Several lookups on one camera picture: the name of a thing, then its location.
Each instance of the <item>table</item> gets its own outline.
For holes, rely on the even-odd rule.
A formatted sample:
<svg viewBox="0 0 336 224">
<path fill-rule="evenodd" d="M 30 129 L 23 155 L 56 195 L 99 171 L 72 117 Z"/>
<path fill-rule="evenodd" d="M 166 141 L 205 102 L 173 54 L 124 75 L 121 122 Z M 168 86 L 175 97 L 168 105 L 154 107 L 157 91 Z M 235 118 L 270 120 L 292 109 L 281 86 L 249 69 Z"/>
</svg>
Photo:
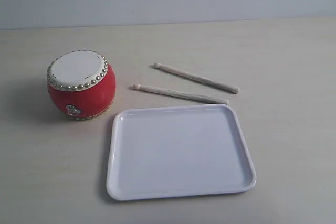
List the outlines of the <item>table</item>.
<svg viewBox="0 0 336 224">
<path fill-rule="evenodd" d="M 51 61 L 96 50 L 117 78 L 113 106 L 69 121 L 46 89 Z M 336 18 L 0 31 L 0 222 L 335 223 Z M 239 86 L 232 95 L 150 67 Z M 117 202 L 106 192 L 113 116 L 199 104 L 134 83 L 228 99 L 256 172 L 246 193 Z"/>
</svg>

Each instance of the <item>tray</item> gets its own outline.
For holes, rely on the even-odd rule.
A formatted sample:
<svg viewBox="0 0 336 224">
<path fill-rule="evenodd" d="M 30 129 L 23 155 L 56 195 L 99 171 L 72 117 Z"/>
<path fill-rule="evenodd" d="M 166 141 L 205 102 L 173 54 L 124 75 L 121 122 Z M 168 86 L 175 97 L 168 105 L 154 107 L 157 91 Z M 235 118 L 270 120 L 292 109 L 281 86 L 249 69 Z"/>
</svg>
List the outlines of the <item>tray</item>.
<svg viewBox="0 0 336 224">
<path fill-rule="evenodd" d="M 107 191 L 116 200 L 238 193 L 255 182 L 226 105 L 125 110 L 114 119 Z"/>
</svg>

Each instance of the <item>wooden drumstick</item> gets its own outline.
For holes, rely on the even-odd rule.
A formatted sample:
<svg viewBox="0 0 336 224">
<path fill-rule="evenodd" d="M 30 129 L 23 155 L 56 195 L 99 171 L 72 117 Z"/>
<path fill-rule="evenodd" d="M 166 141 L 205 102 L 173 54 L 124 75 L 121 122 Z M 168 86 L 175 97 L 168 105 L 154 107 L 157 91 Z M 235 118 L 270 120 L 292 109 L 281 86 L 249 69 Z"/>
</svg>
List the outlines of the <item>wooden drumstick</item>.
<svg viewBox="0 0 336 224">
<path fill-rule="evenodd" d="M 169 72 L 169 73 L 173 73 L 177 76 L 182 76 L 182 77 L 185 77 L 185 78 L 188 78 L 188 79 L 206 84 L 208 86 L 212 86 L 212 87 L 215 87 L 215 88 L 218 88 L 218 89 L 228 91 L 228 92 L 233 93 L 233 94 L 237 94 L 239 92 L 238 87 L 233 87 L 233 86 L 230 86 L 230 85 L 227 85 L 227 84 L 223 84 L 223 83 L 220 83 L 220 82 L 217 82 L 217 81 L 213 81 L 213 80 L 210 80 L 208 78 L 200 77 L 200 76 L 197 76 L 197 75 L 192 74 L 192 73 L 188 73 L 188 72 L 185 72 L 185 71 L 182 71 L 182 70 L 178 70 L 178 69 L 171 68 L 169 66 L 162 65 L 160 63 L 154 63 L 154 67 L 158 68 L 158 69 L 162 69 L 162 70 L 164 70 L 166 72 Z"/>
<path fill-rule="evenodd" d="M 222 104 L 228 104 L 229 103 L 227 100 L 208 97 L 206 95 L 189 94 L 189 93 L 180 92 L 180 91 L 176 91 L 176 90 L 162 89 L 162 88 L 158 88 L 158 87 L 145 86 L 145 85 L 140 85 L 140 84 L 134 84 L 133 88 L 135 90 L 142 90 L 142 91 L 146 91 L 146 92 L 150 92 L 150 93 L 163 94 L 163 95 L 168 95 L 170 97 L 179 97 L 179 98 L 194 100 L 194 101 L 197 101 L 197 102 L 215 103 L 215 104 L 216 103 L 222 103 Z"/>
</svg>

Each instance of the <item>drum body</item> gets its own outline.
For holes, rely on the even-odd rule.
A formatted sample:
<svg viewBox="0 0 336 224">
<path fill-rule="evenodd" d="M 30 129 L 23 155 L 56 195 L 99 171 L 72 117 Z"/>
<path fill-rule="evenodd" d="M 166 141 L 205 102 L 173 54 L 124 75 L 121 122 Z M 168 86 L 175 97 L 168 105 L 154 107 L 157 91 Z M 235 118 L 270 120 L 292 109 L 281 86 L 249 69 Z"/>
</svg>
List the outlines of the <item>drum body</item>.
<svg viewBox="0 0 336 224">
<path fill-rule="evenodd" d="M 105 111 L 115 95 L 115 76 L 104 56 L 75 51 L 54 61 L 47 71 L 54 104 L 75 119 L 90 119 Z"/>
</svg>

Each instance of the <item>red drum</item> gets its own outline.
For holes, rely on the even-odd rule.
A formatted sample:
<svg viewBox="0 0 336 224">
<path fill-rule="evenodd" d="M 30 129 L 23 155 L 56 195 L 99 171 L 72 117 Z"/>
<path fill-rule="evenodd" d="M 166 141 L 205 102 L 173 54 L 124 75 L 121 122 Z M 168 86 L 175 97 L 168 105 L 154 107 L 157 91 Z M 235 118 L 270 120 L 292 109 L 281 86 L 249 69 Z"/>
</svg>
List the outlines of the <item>red drum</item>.
<svg viewBox="0 0 336 224">
<path fill-rule="evenodd" d="M 75 51 L 57 58 L 47 70 L 47 80 L 54 104 L 77 120 L 105 111 L 116 92 L 112 67 L 93 51 Z"/>
</svg>

